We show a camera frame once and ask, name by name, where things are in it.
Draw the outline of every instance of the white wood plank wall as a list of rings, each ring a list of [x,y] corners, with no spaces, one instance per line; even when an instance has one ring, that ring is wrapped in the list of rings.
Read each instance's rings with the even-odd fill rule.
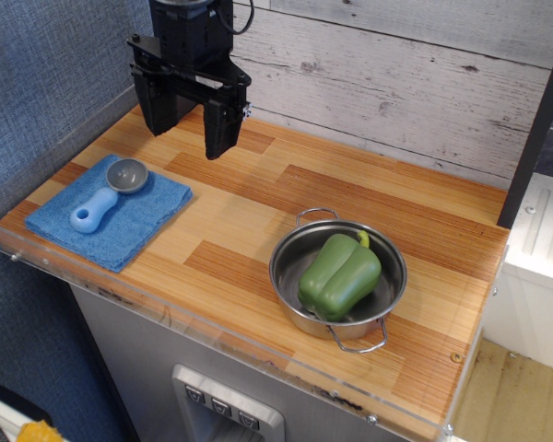
[[[232,54],[254,118],[508,188],[553,65],[553,0],[255,5]]]

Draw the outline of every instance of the blue towel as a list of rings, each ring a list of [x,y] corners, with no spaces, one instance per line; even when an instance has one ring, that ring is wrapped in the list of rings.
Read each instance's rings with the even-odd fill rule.
[[[104,215],[96,231],[76,231],[70,214],[107,186],[107,168],[118,159],[115,155],[105,157],[26,219],[29,230],[37,235],[117,273],[193,197],[190,187],[149,172],[142,190],[119,194],[119,201]]]

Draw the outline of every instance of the stainless steel pot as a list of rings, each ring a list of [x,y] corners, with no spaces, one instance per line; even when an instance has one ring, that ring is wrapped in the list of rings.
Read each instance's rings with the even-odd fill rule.
[[[301,219],[309,212],[325,211],[335,219],[314,221],[302,225]],[[364,297],[339,322],[318,319],[306,310],[298,299],[299,279],[313,262],[325,241],[335,233],[353,238],[364,230],[371,239],[371,250],[382,265],[380,283]],[[386,236],[371,227],[340,219],[332,209],[313,208],[297,216],[297,228],[288,233],[276,245],[269,264],[270,280],[280,299],[287,317],[301,330],[312,336],[332,339],[345,352],[368,353],[383,347],[387,342],[385,317],[399,302],[407,282],[406,262],[397,247]],[[371,348],[352,349],[342,341],[361,338],[377,329],[382,329],[383,339]]]

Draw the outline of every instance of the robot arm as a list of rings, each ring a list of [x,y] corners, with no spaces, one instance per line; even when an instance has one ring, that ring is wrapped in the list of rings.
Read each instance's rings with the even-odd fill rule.
[[[163,134],[197,104],[205,107],[206,157],[215,159],[238,142],[250,114],[246,88],[252,80],[229,58],[232,0],[149,0],[154,37],[134,34],[128,43],[135,91],[147,127]],[[220,87],[201,81],[211,80]]]

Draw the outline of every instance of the pot handle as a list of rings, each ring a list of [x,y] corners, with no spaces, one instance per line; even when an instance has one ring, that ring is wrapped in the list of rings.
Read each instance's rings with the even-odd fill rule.
[[[307,209],[297,215],[297,227],[301,225],[301,219],[311,212],[329,212],[335,216],[335,219],[340,219],[340,216],[333,209],[327,209],[325,207],[314,207],[313,209]]]
[[[373,351],[377,350],[378,348],[383,347],[387,343],[387,329],[385,329],[385,318],[381,318],[381,329],[382,329],[382,332],[383,332],[383,340],[380,343],[374,345],[373,347],[365,348],[363,350],[348,348],[348,347],[344,346],[342,344],[342,341],[340,341],[340,338],[338,338],[338,335],[335,334],[335,331],[332,329],[332,327],[329,326],[329,325],[326,325],[326,328],[328,329],[330,334],[332,334],[332,336],[334,337],[335,342],[338,344],[338,347],[340,347],[345,352],[349,352],[349,353],[355,353],[355,354],[361,354],[362,355],[362,354],[365,354],[365,353],[373,352]]]

